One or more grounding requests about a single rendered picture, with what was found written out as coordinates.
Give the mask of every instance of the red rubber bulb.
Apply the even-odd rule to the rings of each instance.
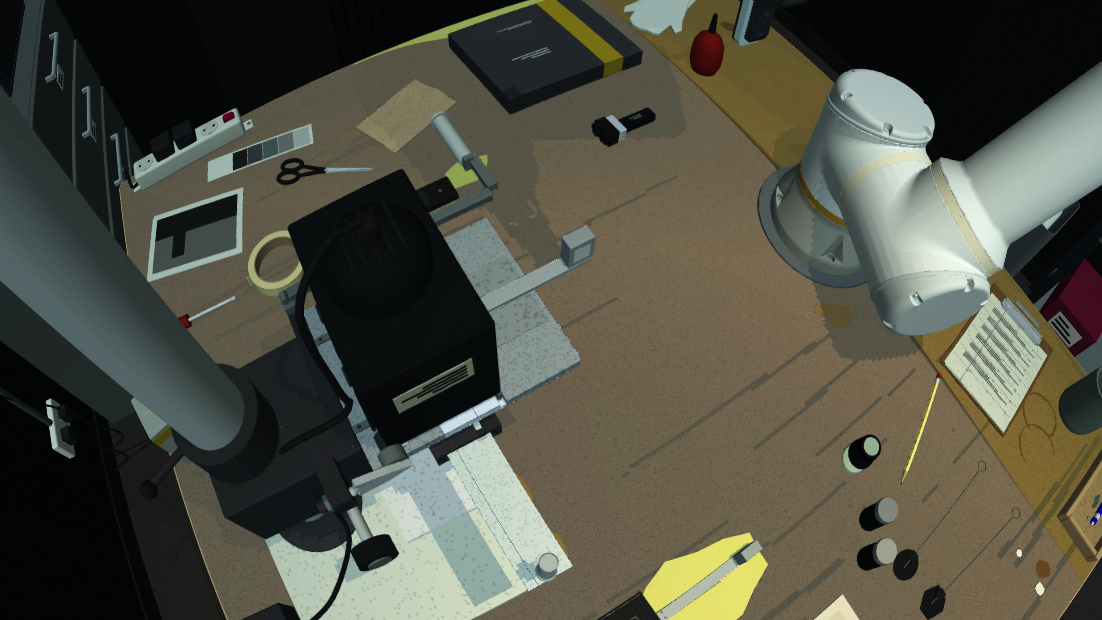
[[[700,31],[692,42],[692,51],[689,53],[689,64],[692,70],[703,76],[715,75],[723,64],[723,36],[715,33],[715,24],[720,19],[719,13],[712,14],[712,25],[707,30]]]

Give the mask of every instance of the yellow pencil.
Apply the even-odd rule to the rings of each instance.
[[[915,439],[915,447],[910,450],[910,458],[907,459],[907,468],[903,470],[903,480],[907,479],[907,472],[910,471],[910,464],[915,461],[915,453],[918,452],[918,443],[922,440],[922,431],[926,429],[926,421],[930,418],[930,409],[933,406],[933,396],[938,393],[938,383],[941,383],[941,373],[938,373],[938,378],[933,380],[933,393],[930,394],[930,404],[926,405],[926,416],[922,417],[922,426],[918,429],[918,438]]]

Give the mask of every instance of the drawer handle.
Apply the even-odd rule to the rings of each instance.
[[[54,61],[50,63],[50,75],[46,76],[46,81],[53,81],[57,79],[57,41],[61,39],[57,33],[50,35],[50,39],[54,42]]]
[[[96,141],[96,134],[95,134],[94,130],[95,130],[96,126],[91,123],[91,87],[90,86],[85,86],[84,88],[80,89],[80,93],[84,93],[84,104],[85,104],[85,106],[84,106],[85,115],[84,116],[85,116],[85,120],[87,121],[86,124],[87,124],[87,128],[88,128],[88,129],[84,130],[84,133],[80,134],[80,138],[88,138],[90,135],[91,137],[91,141],[95,142]]]
[[[122,152],[119,150],[119,134],[112,133],[111,140],[115,141],[115,167],[119,171],[119,177],[115,180],[115,186],[118,187],[122,185]]]

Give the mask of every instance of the wooden tray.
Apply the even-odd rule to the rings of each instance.
[[[1098,562],[1102,553],[1102,522],[1090,524],[1095,508],[1091,504],[1095,496],[1102,496],[1102,453],[1099,453],[1094,464],[1083,475],[1083,480],[1076,487],[1076,492],[1071,493],[1063,510],[1057,514],[1088,562]]]
[[[1003,293],[1003,291],[998,286],[995,286],[994,284],[991,285],[991,292],[995,295],[995,297],[998,300],[1000,303],[1002,303],[1003,300],[1006,298],[1006,295]],[[964,324],[964,327],[961,329],[961,333],[958,334],[955,338],[953,338],[953,344],[949,345],[949,348],[946,349],[946,352],[941,355],[941,359],[939,361],[941,362],[941,366],[946,369],[946,372],[948,372],[953,378],[953,380],[957,381],[957,384],[961,387],[961,392],[963,392],[975,404],[975,409],[980,410],[980,413],[982,413],[983,416],[986,417],[988,422],[991,422],[991,427],[994,428],[1001,436],[1005,437],[1006,432],[998,429],[998,425],[995,424],[995,421],[992,420],[990,415],[987,415],[987,412],[984,411],[982,406],[980,406],[980,403],[975,402],[975,399],[972,398],[972,394],[969,393],[968,389],[964,388],[964,385],[960,382],[960,379],[958,379],[957,376],[953,374],[951,370],[949,370],[949,366],[946,363],[946,358],[948,358],[949,353],[953,351],[953,348],[957,347],[957,342],[959,342],[960,339],[964,336],[964,333],[968,331],[968,328],[972,325],[972,322],[975,320],[975,317],[979,316],[979,314],[980,313],[976,313],[972,315],[972,318],[968,319],[968,323]],[[1041,372],[1045,372],[1045,366],[1048,365],[1049,358],[1052,357],[1052,345],[1049,345],[1045,340],[1044,336],[1040,339],[1040,350],[1045,351],[1045,361],[1040,365],[1040,369],[1037,371],[1037,377],[1034,377],[1034,382],[1029,384],[1029,389],[1026,391],[1027,396],[1029,395],[1030,392],[1033,392],[1034,387],[1037,384],[1037,379],[1040,378]],[[1014,423],[1014,418],[1018,416],[1018,413],[1022,411],[1022,406],[1024,404],[1025,404],[1025,399],[1022,400],[1022,404],[1018,405],[1018,409],[1014,412],[1014,415],[1011,416],[1011,422],[1006,425],[1007,431],[1011,429],[1011,424]]]

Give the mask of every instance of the white glove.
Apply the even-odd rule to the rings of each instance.
[[[631,25],[650,34],[661,34],[672,28],[673,34],[681,34],[681,22],[685,11],[696,0],[639,0],[624,7],[625,13],[631,13]]]

